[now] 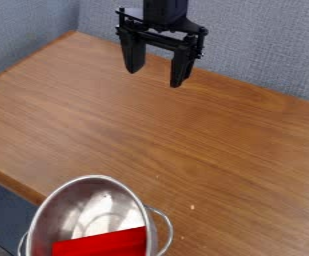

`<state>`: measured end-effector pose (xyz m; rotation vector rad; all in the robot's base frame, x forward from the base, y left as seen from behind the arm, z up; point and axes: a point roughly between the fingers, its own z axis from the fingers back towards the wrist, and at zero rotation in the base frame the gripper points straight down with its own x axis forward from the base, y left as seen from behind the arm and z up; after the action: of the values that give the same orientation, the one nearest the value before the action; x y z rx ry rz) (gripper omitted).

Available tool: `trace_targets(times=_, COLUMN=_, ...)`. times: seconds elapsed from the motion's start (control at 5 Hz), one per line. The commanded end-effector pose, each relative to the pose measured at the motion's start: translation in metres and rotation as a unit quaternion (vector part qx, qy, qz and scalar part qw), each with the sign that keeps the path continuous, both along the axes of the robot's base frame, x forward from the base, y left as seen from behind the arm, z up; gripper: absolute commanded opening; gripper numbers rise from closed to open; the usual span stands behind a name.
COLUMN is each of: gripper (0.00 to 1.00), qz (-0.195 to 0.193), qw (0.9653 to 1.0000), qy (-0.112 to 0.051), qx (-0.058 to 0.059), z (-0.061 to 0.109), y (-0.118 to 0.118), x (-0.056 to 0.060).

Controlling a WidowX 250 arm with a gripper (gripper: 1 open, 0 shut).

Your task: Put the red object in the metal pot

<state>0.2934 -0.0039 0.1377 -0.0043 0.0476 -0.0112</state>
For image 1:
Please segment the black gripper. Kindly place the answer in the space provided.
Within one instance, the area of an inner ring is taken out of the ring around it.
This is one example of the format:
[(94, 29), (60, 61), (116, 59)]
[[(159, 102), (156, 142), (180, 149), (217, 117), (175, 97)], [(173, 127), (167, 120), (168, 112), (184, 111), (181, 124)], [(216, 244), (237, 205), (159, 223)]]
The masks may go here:
[[(120, 18), (139, 21), (147, 29), (157, 32), (187, 33), (197, 37), (197, 58), (204, 56), (204, 42), (208, 29), (188, 18), (189, 0), (144, 0), (141, 8), (120, 7)], [(135, 74), (145, 65), (147, 43), (143, 38), (120, 31), (121, 47), (128, 71)], [(195, 53), (189, 49), (177, 49), (172, 60), (171, 86), (179, 88), (191, 77), (195, 66)]]

